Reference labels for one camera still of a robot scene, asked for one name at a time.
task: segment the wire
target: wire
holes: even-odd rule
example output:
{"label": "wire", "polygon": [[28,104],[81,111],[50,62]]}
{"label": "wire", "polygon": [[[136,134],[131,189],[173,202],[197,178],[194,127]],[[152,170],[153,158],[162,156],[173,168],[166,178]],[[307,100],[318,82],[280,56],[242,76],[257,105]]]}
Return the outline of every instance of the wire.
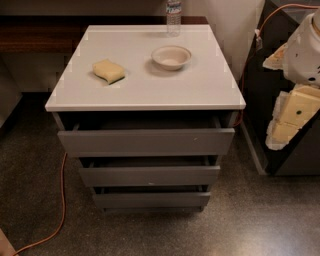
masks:
{"label": "wire", "polygon": [[261,31],[263,30],[264,26],[266,25],[266,23],[268,22],[268,20],[275,15],[278,11],[284,9],[284,8],[289,8],[289,7],[299,7],[299,8],[303,8],[303,9],[318,9],[320,8],[320,6],[311,6],[311,5],[303,5],[303,4],[285,4],[283,6],[280,6],[279,8],[277,8],[275,11],[273,11],[271,14],[269,14],[269,16],[264,20],[264,22],[262,23],[259,33],[258,33],[258,38],[261,35]]}
{"label": "wire", "polygon": [[61,230],[63,223],[64,223],[64,220],[65,220],[65,216],[66,216],[66,200],[65,200],[65,193],[64,193],[64,167],[65,167],[66,159],[67,159],[67,153],[64,154],[62,165],[61,165],[61,170],[60,170],[60,192],[61,192],[61,203],[62,203],[62,216],[61,216],[61,221],[60,221],[58,228],[56,229],[55,232],[53,232],[47,238],[44,238],[38,242],[35,242],[33,244],[27,245],[27,246],[19,249],[12,256],[16,256],[20,252],[23,252],[27,249],[34,247],[34,246],[37,246],[37,245],[42,244],[44,242],[47,242],[48,240],[53,238],[55,235],[57,235],[59,233],[59,231]]}
{"label": "wire", "polygon": [[[258,30],[259,32],[257,33],[257,38],[260,38],[261,36],[261,32],[263,31],[266,23],[268,22],[268,20],[273,16],[275,15],[277,12],[279,12],[280,10],[284,9],[284,8],[289,8],[289,7],[299,7],[299,8],[303,8],[303,9],[318,9],[320,8],[320,6],[311,6],[311,5],[303,5],[303,4],[285,4],[283,6],[280,6],[279,8],[277,8],[276,10],[274,10],[271,14],[269,14],[269,16],[264,20],[264,22],[262,23],[260,29]],[[244,65],[244,68],[243,68],[243,71],[242,71],[242,78],[241,78],[241,93],[243,94],[243,90],[244,90],[244,72],[247,68],[247,65],[249,63],[249,61],[255,56],[257,52],[257,49],[256,51],[253,53],[253,55],[251,57],[249,57],[246,62],[245,62],[245,65]],[[237,119],[233,125],[233,127],[236,127],[238,126],[239,124],[242,123],[243,121],[243,115],[244,115],[244,110],[240,110],[238,116],[237,116]]]}

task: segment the white robot part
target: white robot part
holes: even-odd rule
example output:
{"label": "white robot part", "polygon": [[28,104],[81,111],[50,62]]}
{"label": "white robot part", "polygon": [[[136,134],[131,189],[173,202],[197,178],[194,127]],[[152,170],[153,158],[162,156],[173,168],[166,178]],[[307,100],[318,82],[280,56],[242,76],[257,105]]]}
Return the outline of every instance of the white robot part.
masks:
{"label": "white robot part", "polygon": [[319,109],[319,88],[296,85],[289,94],[281,92],[267,130],[268,148],[281,150]]}
{"label": "white robot part", "polygon": [[285,78],[297,84],[320,85],[320,9],[308,15],[287,42],[283,56]]}
{"label": "white robot part", "polygon": [[262,66],[272,70],[283,70],[283,55],[287,48],[287,43],[279,47],[279,49],[264,60]]}

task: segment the gray carpet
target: gray carpet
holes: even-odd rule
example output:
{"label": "gray carpet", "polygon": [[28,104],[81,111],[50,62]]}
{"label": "gray carpet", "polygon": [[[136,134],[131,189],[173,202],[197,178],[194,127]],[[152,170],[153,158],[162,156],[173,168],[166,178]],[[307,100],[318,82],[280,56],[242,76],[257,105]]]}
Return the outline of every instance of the gray carpet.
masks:
{"label": "gray carpet", "polygon": [[[60,221],[64,151],[45,102],[25,96],[0,137],[0,228],[16,249]],[[63,229],[20,255],[320,255],[320,177],[259,176],[240,130],[201,213],[103,215],[79,166],[67,159]]]}

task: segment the sponge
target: sponge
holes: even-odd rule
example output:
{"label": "sponge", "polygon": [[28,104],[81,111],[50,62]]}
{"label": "sponge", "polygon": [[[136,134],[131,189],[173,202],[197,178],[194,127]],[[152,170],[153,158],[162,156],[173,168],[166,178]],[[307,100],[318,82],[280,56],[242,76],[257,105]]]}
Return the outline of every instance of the sponge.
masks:
{"label": "sponge", "polygon": [[93,64],[93,72],[107,80],[108,84],[115,83],[125,77],[124,68],[109,60],[102,60]]}

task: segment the small bowl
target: small bowl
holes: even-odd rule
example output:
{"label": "small bowl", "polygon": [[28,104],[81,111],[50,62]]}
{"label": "small bowl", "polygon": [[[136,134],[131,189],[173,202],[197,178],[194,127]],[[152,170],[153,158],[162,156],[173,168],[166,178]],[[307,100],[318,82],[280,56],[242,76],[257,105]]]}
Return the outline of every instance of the small bowl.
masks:
{"label": "small bowl", "polygon": [[154,50],[152,59],[165,70],[178,70],[191,59],[191,52],[181,46],[164,46]]}

